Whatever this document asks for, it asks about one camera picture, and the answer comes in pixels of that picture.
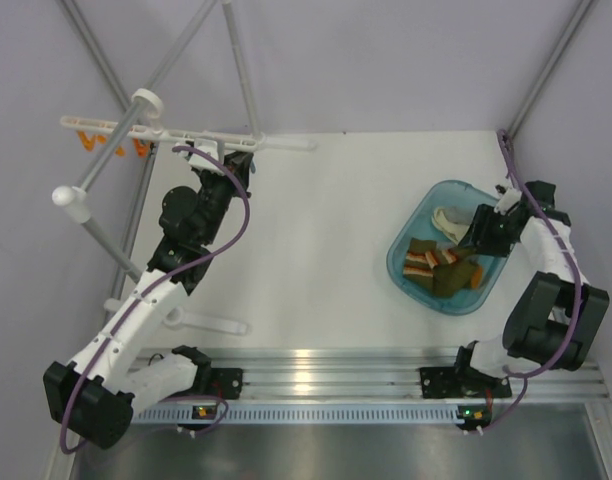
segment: gray floor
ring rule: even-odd
[[[116,450],[91,448],[79,456],[74,478],[605,478],[577,407],[523,407],[481,438],[450,426],[224,426],[195,440],[170,428],[152,430],[134,428]]]

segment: gray wall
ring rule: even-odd
[[[90,339],[114,268],[51,202],[91,158],[67,113],[119,111],[55,2],[0,2],[0,480],[42,474],[57,432],[42,374]],[[115,237],[140,164],[116,157],[91,192]]]
[[[524,177],[558,185],[581,267],[611,295],[594,355],[612,395],[612,0],[601,0],[518,138]]]
[[[201,0],[80,2],[129,91]],[[218,3],[160,94],[170,125],[246,116]],[[266,131],[492,129],[576,0],[235,0]]]

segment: perforated metal strip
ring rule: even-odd
[[[156,405],[135,417],[133,423],[212,423],[212,420],[193,419],[193,409],[198,406],[199,404]],[[457,424],[463,423],[463,420],[457,417],[457,407],[454,405],[233,404],[223,423],[231,425]]]

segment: white tabletop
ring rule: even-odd
[[[245,336],[161,328],[149,347],[211,348],[447,347],[492,338],[534,270],[515,249],[484,305],[453,317],[407,297],[390,280],[386,254],[436,183],[469,182],[494,193],[505,175],[494,132],[304,135],[313,152],[255,155],[251,223],[217,257],[185,308],[243,321]],[[195,189],[188,165],[162,144],[133,250],[144,267],[162,237],[161,201],[179,185]],[[234,199],[215,249],[239,229]],[[125,295],[132,283],[127,282]]]

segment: blue tray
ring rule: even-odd
[[[466,315],[481,307],[504,268],[506,258],[479,255],[477,263],[484,269],[480,287],[474,290],[462,289],[451,298],[434,297],[427,290],[404,278],[402,274],[406,252],[412,237],[421,240],[435,240],[444,244],[450,243],[450,240],[431,223],[435,208],[455,206],[472,209],[474,212],[480,203],[495,205],[497,199],[458,180],[440,182],[431,188],[388,251],[386,262],[388,273],[395,285],[409,297],[448,315]]]

